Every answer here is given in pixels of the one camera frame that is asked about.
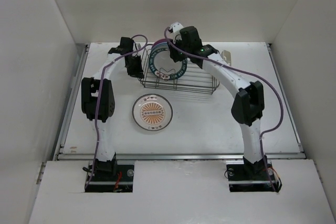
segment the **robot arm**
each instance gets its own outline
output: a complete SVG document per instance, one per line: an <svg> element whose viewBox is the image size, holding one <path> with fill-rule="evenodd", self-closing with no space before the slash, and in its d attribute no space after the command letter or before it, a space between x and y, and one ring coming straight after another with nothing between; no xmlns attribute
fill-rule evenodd
<svg viewBox="0 0 336 224"><path fill-rule="evenodd" d="M190 57L191 62L197 64L204 71L219 80L235 99L231 112L241 128L244 141L244 159L251 166L256 162L262 161L263 156L260 149L259 136L260 118L264 109L263 85L259 81L248 82L236 72L222 67L223 65L227 65L227 63L211 45L203 46L195 27L184 28L180 23L174 23L170 28L169 31L173 34L174 38L170 41L177 48L219 63L215 64L210 61ZM187 57L170 44L169 47L171 58L175 62Z"/></svg>
<svg viewBox="0 0 336 224"><path fill-rule="evenodd" d="M218 61L226 65L227 63L221 58L220 54L211 54L209 59ZM212 74L223 86L227 88L230 94L235 98L240 89L245 89L251 86L251 83L235 72L223 68L220 65L209 61L203 62L203 70ZM260 150L260 119L256 119L251 126L247 124L239 124L244 142L244 158L252 164L261 160L263 157Z"/></svg>
<svg viewBox="0 0 336 224"><path fill-rule="evenodd" d="M115 150L112 141L111 132L111 116L114 113L115 101L112 88L112 80L117 76L121 69L127 68L128 75L136 78L143 78L140 56L126 56L125 60L116 60L120 55L133 51L134 40L130 38L121 38L120 45L117 48L111 48L107 59L97 73L91 78L83 78L81 83L81 105L82 112L86 114L91 121L91 127L95 131L94 116L97 106L97 97L92 94L99 90L100 81L103 81L100 106L98 113L98 129L100 132L100 140L97 150L97 159L101 162L111 161L114 158ZM114 62L104 73L105 66Z"/></svg>

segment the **plate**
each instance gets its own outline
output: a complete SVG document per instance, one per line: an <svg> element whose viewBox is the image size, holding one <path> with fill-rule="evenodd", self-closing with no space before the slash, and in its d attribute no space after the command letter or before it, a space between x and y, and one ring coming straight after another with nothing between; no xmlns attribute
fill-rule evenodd
<svg viewBox="0 0 336 224"><path fill-rule="evenodd" d="M180 78L187 70L187 59L174 62L170 58L170 51L166 41L154 43L148 61L151 72L166 81Z"/></svg>
<svg viewBox="0 0 336 224"><path fill-rule="evenodd" d="M166 98L158 94L145 94L133 105L135 122L148 131L160 131L166 128L173 118L173 108Z"/></svg>

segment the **metal wire rack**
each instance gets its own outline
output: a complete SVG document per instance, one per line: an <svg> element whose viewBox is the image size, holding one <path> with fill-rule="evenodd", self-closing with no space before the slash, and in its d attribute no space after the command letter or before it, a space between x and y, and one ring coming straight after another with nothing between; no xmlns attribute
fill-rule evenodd
<svg viewBox="0 0 336 224"><path fill-rule="evenodd" d="M200 69L188 59L187 70L176 80L166 81L154 75L149 69L149 55L151 49L145 48L142 54L144 78L139 79L145 88L186 91L194 93L212 94L219 86L219 82L211 74Z"/></svg>

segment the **white enclosure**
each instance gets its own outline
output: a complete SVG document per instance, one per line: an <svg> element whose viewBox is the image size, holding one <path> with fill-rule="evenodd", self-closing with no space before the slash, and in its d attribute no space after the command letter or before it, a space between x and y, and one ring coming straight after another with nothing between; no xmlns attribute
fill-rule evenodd
<svg viewBox="0 0 336 224"><path fill-rule="evenodd" d="M336 213L336 0L0 0L1 223L28 222L41 163L52 156L74 86L82 53L75 43L118 42L139 33L155 41L175 21L196 26L203 41L272 43L303 149L316 162ZM59 162L49 167L62 167ZM312 162L297 164L309 168L312 180L305 185L318 191L311 199L328 207ZM49 200L45 190L40 206ZM40 217L35 211L32 223Z"/></svg>

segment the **purple cable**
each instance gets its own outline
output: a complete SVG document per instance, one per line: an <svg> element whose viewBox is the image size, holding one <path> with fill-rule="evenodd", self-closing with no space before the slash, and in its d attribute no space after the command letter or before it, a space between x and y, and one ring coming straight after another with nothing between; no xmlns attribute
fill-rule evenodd
<svg viewBox="0 0 336 224"><path fill-rule="evenodd" d="M262 147L262 139L263 139L263 135L265 133L268 133L268 132L271 132L271 131L275 131L278 127L280 127L280 125L282 124L282 121L284 120L284 117L283 117L283 105L282 105L282 100L281 100L281 97L278 93L278 91L274 88L274 86L268 81L266 80L265 78L255 74L255 73L251 73L251 72L248 72L248 71L243 71L241 69L237 69L237 68L233 68L231 66L228 66L228 65L223 65L223 64L220 64L218 61L215 61L215 60L212 60L212 59L208 59L208 58L204 58L204 57L201 57L201 56L198 56L198 55L193 55L193 54L189 54L188 52L185 52L183 50L181 50L180 48L176 47L168 38L167 36L167 32L170 28L167 27L165 30L164 30L164 38L166 39L167 43L169 43L174 49L176 49L177 51L183 53L184 55L187 55L189 57L193 57L193 58L197 58L197 59L201 59L201 60L206 60L206 61L210 61L214 64L217 64L217 65L220 65L221 67L224 67L224 68L227 68L227 69L230 69L230 70L233 70L233 71L236 71L236 72L239 72L239 73L244 73L244 74L247 74L249 76L253 76L253 77L256 77L258 78L259 80L262 80L264 83L267 84L267 86L269 86L272 91L274 92L274 94L276 95L278 101L279 101L279 104L280 104L280 120L278 122L278 124L276 126L274 126L273 128L271 129L268 129L268 130L265 130L263 132L261 132L260 136L259 136L259 140L260 140L260 151L261 151L261 154L262 154L262 158L263 158L263 161L264 161L264 165L265 165L265 169L266 169L266 174L267 174L267 177L271 183L271 187L273 189L273 191L276 191L273 183L272 183L272 179L270 177L270 175L268 174L268 165L267 165L267 161L266 161L266 158L265 158L265 154L264 154L264 148Z"/></svg>
<svg viewBox="0 0 336 224"><path fill-rule="evenodd" d="M97 143L96 143L96 150L94 151L94 156L93 156L93 161L92 161L92 171L91 171L91 175L88 179L88 182L85 184L85 189L88 187L89 183L91 182L92 180L92 177L94 175L94 171L95 171L95 161L96 161L96 158L97 158L97 153L98 153L98 146L99 146L99 141L100 141L100 135L99 135L99 128L98 128L98 111L99 111L99 105L100 105L100 99L101 99L101 90L102 90L102 87L103 87L103 82L102 80L104 79L104 75L105 75L105 71L107 68L111 67L117 60L120 60L121 58L125 57L125 56L128 56L128 55L132 55L136 52L140 52L141 50L143 50L147 44L148 44L148 39L146 36L142 35L142 34L137 34L137 35L134 35L131 39L134 39L136 37L143 37L146 42L145 42L145 45L143 47L141 47L140 49L138 50L135 50L133 52L128 52L127 54L124 54L124 55L121 55L119 57L116 57L116 59L114 61L112 61L111 63L107 64L105 67L103 67L103 70L101 72L101 77L100 77L100 83L99 83L99 90L98 90L98 98L97 98L97 105L96 105L96 113L95 113L95 117L94 117L94 128L96 128L96 133L97 133Z"/></svg>

